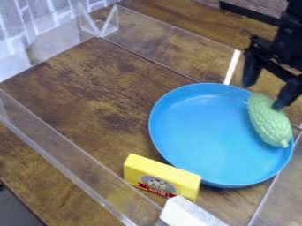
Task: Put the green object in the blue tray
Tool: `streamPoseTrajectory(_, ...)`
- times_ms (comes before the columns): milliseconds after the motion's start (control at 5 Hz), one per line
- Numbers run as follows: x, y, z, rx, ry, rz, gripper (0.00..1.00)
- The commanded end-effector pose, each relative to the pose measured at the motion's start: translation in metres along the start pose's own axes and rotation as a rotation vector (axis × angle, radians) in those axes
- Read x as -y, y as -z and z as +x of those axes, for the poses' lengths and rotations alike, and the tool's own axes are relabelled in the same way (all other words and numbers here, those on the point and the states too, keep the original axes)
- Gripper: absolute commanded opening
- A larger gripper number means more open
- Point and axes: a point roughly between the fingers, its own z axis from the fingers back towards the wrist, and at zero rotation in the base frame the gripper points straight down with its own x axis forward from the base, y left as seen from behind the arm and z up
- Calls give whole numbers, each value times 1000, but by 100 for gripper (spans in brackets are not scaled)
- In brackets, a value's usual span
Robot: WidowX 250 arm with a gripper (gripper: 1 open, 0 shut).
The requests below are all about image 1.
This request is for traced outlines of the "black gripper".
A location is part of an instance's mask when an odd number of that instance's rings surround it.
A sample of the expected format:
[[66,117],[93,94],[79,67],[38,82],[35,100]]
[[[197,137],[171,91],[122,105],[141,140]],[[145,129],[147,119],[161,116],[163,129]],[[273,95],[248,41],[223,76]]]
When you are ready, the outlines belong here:
[[273,41],[253,35],[245,57],[244,87],[256,85],[262,69],[286,82],[273,104],[274,110],[282,110],[302,95],[302,76],[294,75],[282,67],[285,64],[302,69],[302,14],[282,14]]

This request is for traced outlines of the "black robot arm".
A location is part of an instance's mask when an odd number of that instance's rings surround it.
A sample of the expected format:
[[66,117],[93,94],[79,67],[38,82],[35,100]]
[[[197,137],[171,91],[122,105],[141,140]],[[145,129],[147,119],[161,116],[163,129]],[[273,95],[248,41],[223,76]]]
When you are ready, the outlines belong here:
[[288,0],[273,41],[250,37],[245,57],[244,87],[256,85],[264,69],[286,82],[273,104],[282,110],[302,95],[302,0]]

